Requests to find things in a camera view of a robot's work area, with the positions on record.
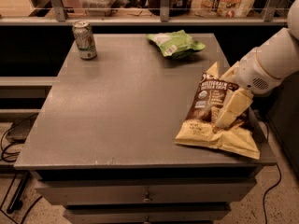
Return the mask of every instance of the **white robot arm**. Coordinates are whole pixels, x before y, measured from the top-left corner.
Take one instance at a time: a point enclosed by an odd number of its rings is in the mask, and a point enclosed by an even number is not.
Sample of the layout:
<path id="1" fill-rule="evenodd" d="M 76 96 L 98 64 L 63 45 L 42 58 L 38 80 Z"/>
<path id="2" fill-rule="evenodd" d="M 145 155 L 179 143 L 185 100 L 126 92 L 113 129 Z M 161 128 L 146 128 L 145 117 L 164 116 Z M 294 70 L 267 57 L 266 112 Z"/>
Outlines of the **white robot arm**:
<path id="1" fill-rule="evenodd" d="M 288 28 L 244 56 L 236 68 L 235 81 L 253 94 L 265 94 L 298 70 L 299 0 L 295 0 L 288 13 Z"/>

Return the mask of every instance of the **black cable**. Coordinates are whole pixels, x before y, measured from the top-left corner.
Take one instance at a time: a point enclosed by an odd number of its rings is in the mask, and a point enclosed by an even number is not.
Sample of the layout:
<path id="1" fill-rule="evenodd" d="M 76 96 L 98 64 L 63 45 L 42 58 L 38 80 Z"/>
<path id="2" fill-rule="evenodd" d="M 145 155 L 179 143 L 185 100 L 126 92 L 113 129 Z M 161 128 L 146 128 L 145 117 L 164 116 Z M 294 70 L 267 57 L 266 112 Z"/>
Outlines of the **black cable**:
<path id="1" fill-rule="evenodd" d="M 34 115 L 31 115 L 31 116 L 29 116 L 29 117 L 27 117 L 27 118 L 21 120 L 19 123 L 16 123 L 16 124 L 12 125 L 8 130 L 6 130 L 6 131 L 3 133 L 3 135 L 2 135 L 2 137 L 1 137 L 1 139 L 0 139 L 0 148 L 1 148 L 1 150 L 2 150 L 0 161 L 5 161 L 5 162 L 14 162 L 14 161 L 16 161 L 16 159 L 18 158 L 20 152 L 8 152 L 7 150 L 8 150 L 10 147 L 13 147 L 13 146 L 15 146 L 15 145 L 18 145 L 18 142 L 14 142 L 14 143 L 9 144 L 9 145 L 6 146 L 6 147 L 3 147 L 3 139 L 4 139 L 4 137 L 5 137 L 5 135 L 6 135 L 7 133 L 9 133 L 10 131 L 12 131 L 12 130 L 13 130 L 14 128 L 16 128 L 18 125 L 22 124 L 22 123 L 25 122 L 26 120 L 28 120 L 28 119 L 30 119 L 30 118 L 32 118 L 32 117 L 34 117 L 34 116 L 37 116 L 37 115 L 38 115 L 38 113 L 36 113 L 36 114 L 34 114 Z"/>
<path id="2" fill-rule="evenodd" d="M 3 201 L 2 201 L 2 203 L 1 203 L 1 205 L 0 205 L 0 212 L 3 213 L 3 214 L 4 214 L 8 219 L 10 219 L 13 223 L 18 224 L 17 221 L 15 221 L 15 220 L 14 220 L 13 218 L 11 218 L 8 214 L 6 214 L 6 212 L 4 212 L 4 211 L 2 210 L 2 207 L 3 207 L 3 205 L 4 205 L 4 203 L 5 203 L 6 199 L 7 199 L 7 196 L 8 196 L 8 194 L 9 194 L 11 188 L 12 188 L 12 185 L 13 185 L 13 183 L 14 183 L 16 177 L 17 177 L 17 174 L 15 174 L 15 175 L 13 176 L 12 180 L 11 180 L 11 183 L 10 183 L 10 185 L 9 185 L 9 187 L 8 187 L 7 193 L 6 193 L 6 195 L 5 195 L 5 197 L 4 197 Z"/>
<path id="3" fill-rule="evenodd" d="M 265 196 L 267 195 L 267 193 L 268 193 L 271 189 L 273 189 L 274 187 L 276 187 L 276 186 L 280 183 L 280 181 L 281 181 L 281 177 L 282 177 L 282 175 L 281 175 L 281 171 L 280 171 L 280 168 L 279 168 L 278 164 L 277 164 L 277 168 L 278 168 L 278 171 L 279 171 L 279 180 L 278 180 L 278 182 L 277 182 L 275 185 L 273 185 L 271 188 L 269 188 L 269 189 L 264 193 L 264 195 L 263 195 L 263 212 L 264 212 L 265 224 L 268 223 L 267 213 L 266 213 L 266 210 L 265 210 Z"/>
<path id="4" fill-rule="evenodd" d="M 268 127 L 268 124 L 262 120 L 262 119 L 259 119 L 261 122 L 263 122 L 263 124 L 265 125 L 266 129 L 267 129 L 267 134 L 266 134 L 266 139 L 267 141 L 269 141 L 269 127 Z M 278 172 L 279 172 L 279 179 L 278 179 L 278 182 L 276 184 L 274 184 L 272 187 L 270 187 L 264 194 L 263 194 L 263 213 L 264 213 L 264 221 L 265 221 L 265 224 L 268 223 L 268 217 L 267 217 L 267 212 L 265 210 L 265 196 L 267 195 L 267 193 L 272 190 L 273 188 L 275 188 L 281 181 L 281 178 L 282 178 L 282 174 L 281 174 L 281 171 L 280 171 L 280 168 L 278 166 L 278 163 L 276 165 L 276 167 L 278 168 Z"/>
<path id="5" fill-rule="evenodd" d="M 39 196 L 32 204 L 31 206 L 28 208 L 27 212 L 25 213 L 24 217 L 22 217 L 21 223 L 23 224 L 25 219 L 27 218 L 28 214 L 30 213 L 30 211 L 32 210 L 32 208 L 35 207 L 35 205 L 42 199 L 42 196 Z"/>
<path id="6" fill-rule="evenodd" d="M 1 153 L 1 159 L 0 161 L 5 161 L 5 162 L 14 162 L 17 160 L 20 152 L 8 152 L 7 150 L 13 146 L 16 146 L 18 145 L 19 143 L 17 142 L 14 142 L 14 143 L 11 143 L 9 145 L 7 145 L 5 148 L 3 148 L 3 151 Z"/>

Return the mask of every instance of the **gray table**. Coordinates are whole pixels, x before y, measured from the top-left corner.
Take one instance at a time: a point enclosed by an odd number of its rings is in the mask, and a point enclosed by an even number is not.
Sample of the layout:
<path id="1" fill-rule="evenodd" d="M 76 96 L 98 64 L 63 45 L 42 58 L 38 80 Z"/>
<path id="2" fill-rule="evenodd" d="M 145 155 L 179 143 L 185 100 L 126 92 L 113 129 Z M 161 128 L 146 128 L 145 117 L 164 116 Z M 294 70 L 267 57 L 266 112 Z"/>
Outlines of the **gray table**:
<path id="1" fill-rule="evenodd" d="M 89 61 L 79 58 L 74 44 L 15 167 L 31 171 L 40 180 L 37 190 L 53 204 L 133 203 L 145 208 L 141 203 L 146 203 L 148 194 L 153 192 L 148 199 L 151 204 L 222 203 L 220 210 L 225 209 L 222 212 L 225 215 L 227 208 L 223 204 L 246 195 L 249 187 L 254 186 L 258 171 L 265 165 L 274 165 L 276 159 L 252 114 L 254 138 L 261 151 L 258 161 L 220 150 L 175 144 L 201 75 L 214 62 L 220 62 L 221 73 L 229 68 L 213 34 L 191 35 L 206 44 L 206 48 L 181 61 L 164 58 L 145 35 L 95 35 L 98 56 Z M 206 195 L 201 193 L 202 198 L 196 199 L 194 193 L 186 194 L 184 191 L 190 185 Z M 213 185 L 219 189 L 211 197 L 211 191 L 215 191 Z M 124 188 L 121 193 L 132 194 L 130 198 L 111 194 L 118 193 L 120 187 Z M 164 187 L 162 193 L 174 189 L 175 193 L 182 194 L 173 199 L 170 192 L 159 199 L 152 191 L 154 187 Z M 106 196 L 103 192 L 94 195 L 95 190 L 103 188 L 110 189 L 105 192 Z M 67 198 L 55 196 L 57 189 Z M 231 195 L 232 189 L 239 192 Z M 78 190 L 85 197 L 78 196 Z M 139 192 L 145 195 L 141 203 L 132 199 Z M 74 223 L 117 222 L 113 218 L 99 218 L 103 215 L 98 213 L 99 208 L 93 211 L 89 208 L 85 210 L 87 213 L 80 211 L 67 208 L 65 216 Z M 168 220 L 153 215 L 153 210 L 137 209 L 133 216 L 138 217 L 138 212 L 143 216 L 147 213 L 153 222 Z M 77 222 L 77 217 L 82 215 L 94 219 Z M 210 214 L 199 219 L 205 218 L 212 219 Z M 124 222 L 123 217 L 122 220 L 121 223 L 137 222 L 130 218 Z"/>

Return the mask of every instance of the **green chip bag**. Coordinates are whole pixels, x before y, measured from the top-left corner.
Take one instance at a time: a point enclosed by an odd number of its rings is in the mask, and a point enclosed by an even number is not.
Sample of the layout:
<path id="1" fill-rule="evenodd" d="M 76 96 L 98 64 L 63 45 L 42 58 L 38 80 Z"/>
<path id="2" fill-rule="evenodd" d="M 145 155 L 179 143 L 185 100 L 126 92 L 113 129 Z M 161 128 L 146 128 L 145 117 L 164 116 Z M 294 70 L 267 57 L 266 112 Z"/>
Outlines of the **green chip bag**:
<path id="1" fill-rule="evenodd" d="M 205 44 L 194 40 L 184 30 L 174 33 L 147 34 L 147 39 L 153 41 L 164 57 L 181 59 L 205 48 Z"/>

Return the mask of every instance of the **table top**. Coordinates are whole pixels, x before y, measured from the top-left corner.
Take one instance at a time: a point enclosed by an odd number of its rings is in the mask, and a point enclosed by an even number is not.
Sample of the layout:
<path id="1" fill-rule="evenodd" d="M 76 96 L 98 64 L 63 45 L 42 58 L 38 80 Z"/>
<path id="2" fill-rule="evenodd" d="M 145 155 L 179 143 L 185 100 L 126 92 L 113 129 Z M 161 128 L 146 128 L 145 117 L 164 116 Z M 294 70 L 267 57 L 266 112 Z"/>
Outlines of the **table top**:
<path id="1" fill-rule="evenodd" d="M 94 35 L 98 56 L 79 57 L 76 44 L 15 163 L 17 169 L 200 167 L 273 164 L 259 126 L 261 158 L 175 144 L 202 74 L 220 62 L 213 34 L 191 34 L 206 44 L 180 60 L 163 57 L 146 35 Z"/>

